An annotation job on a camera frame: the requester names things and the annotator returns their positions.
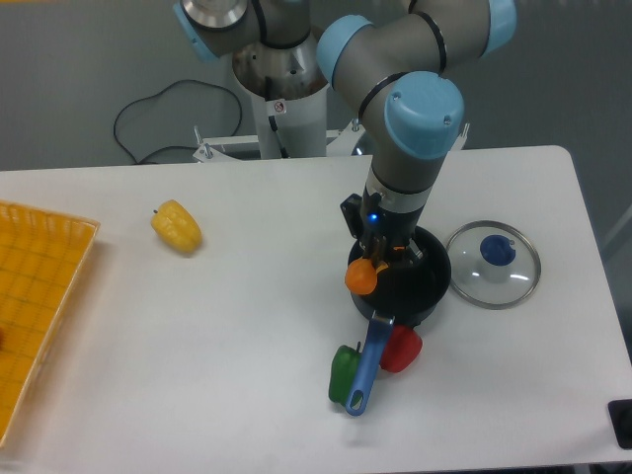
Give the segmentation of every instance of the orange fruit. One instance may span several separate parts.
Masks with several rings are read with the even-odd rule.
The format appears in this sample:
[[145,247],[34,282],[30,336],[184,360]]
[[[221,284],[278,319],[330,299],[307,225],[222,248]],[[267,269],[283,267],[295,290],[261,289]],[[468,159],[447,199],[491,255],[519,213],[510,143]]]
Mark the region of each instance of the orange fruit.
[[377,286],[377,272],[369,259],[357,259],[347,267],[345,285],[351,293],[364,296]]

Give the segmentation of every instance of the black pot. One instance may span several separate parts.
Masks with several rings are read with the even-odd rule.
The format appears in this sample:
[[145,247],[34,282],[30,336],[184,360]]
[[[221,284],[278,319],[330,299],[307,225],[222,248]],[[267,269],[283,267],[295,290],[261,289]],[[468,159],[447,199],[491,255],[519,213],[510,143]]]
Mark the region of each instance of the black pot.
[[[374,311],[393,316],[395,324],[410,328],[418,326],[435,310],[445,295],[451,279],[450,259],[443,245],[428,230],[415,229],[415,243],[424,252],[422,262],[413,269],[386,269],[377,276],[377,288],[372,294],[352,293],[355,307],[366,319]],[[362,256],[355,242],[348,264]]]

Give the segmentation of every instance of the pot lid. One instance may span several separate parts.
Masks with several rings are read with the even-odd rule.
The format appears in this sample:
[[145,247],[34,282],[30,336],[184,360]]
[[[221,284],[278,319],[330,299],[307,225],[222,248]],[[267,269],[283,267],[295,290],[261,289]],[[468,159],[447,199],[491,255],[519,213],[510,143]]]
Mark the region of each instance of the pot lid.
[[487,309],[518,305],[537,287],[542,267],[537,251],[517,229],[479,220],[450,237],[451,286],[465,300]]

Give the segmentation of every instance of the yellow tray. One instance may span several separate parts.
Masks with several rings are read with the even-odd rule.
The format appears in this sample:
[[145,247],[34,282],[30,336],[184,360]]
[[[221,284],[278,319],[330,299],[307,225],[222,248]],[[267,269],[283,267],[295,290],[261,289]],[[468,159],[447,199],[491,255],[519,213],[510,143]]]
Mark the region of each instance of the yellow tray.
[[0,200],[0,447],[99,222]]

